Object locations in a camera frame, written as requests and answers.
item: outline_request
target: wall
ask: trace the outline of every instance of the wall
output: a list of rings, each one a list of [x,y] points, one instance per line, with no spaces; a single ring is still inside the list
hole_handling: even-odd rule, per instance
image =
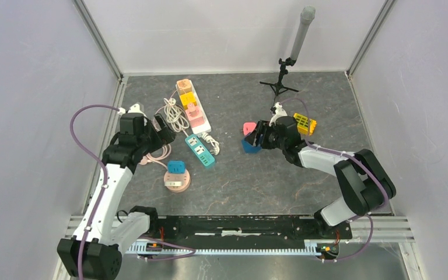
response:
[[[94,169],[69,119],[112,104],[116,84],[72,1],[0,0],[0,279],[52,277]],[[98,151],[106,124],[92,110],[76,130]]]
[[[346,70],[383,0],[85,0],[125,73],[278,71],[306,5],[316,18],[293,71]]]
[[[353,79],[426,276],[448,279],[448,2],[396,2]]]

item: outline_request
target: round power strip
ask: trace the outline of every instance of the round power strip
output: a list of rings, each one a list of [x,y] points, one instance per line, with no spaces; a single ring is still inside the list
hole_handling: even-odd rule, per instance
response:
[[[184,174],[173,174],[167,171],[164,175],[164,186],[173,193],[185,191],[190,186],[190,182],[191,178],[188,169],[185,169]]]

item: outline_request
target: tripod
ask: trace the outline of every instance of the tripod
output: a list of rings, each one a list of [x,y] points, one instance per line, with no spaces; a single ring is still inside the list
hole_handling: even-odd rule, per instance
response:
[[[260,82],[262,85],[268,85],[271,87],[272,91],[274,92],[274,103],[275,103],[275,99],[281,94],[281,93],[285,93],[288,90],[291,90],[292,92],[299,92],[299,90],[297,89],[292,89],[289,87],[286,87],[282,84],[282,78],[284,77],[284,75],[287,75],[289,73],[289,71],[286,69],[286,66],[293,66],[296,63],[295,60],[292,60],[291,57],[287,58],[286,60],[282,60],[282,58],[279,59],[279,65],[281,65],[281,67],[279,68],[279,80],[277,81],[277,83],[265,83],[265,82]]]

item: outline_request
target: pink object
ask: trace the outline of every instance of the pink object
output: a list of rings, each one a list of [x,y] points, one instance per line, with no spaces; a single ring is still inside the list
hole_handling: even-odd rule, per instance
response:
[[[254,122],[245,122],[243,124],[243,134],[244,136],[248,135],[249,133],[252,133],[253,130],[257,127],[257,124]]]
[[[188,104],[186,116],[188,116],[190,126],[193,128],[205,123],[204,115],[202,114],[200,107],[195,106],[193,103]]]
[[[191,178],[188,169],[184,174],[171,174],[166,172],[164,175],[164,185],[173,193],[181,193],[190,186]]]

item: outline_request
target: microphone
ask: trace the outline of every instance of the microphone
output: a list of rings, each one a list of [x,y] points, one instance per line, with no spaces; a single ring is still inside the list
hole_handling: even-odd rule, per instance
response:
[[[308,31],[308,27],[310,27],[310,24],[312,23],[314,18],[315,18],[315,7],[312,6],[304,7],[300,15],[300,26],[298,26],[298,32],[296,33],[295,43],[293,44],[293,49],[291,50],[291,55],[289,56],[289,58],[291,58],[292,60],[293,65],[298,59],[298,55],[300,54],[301,47],[305,40],[306,32]]]

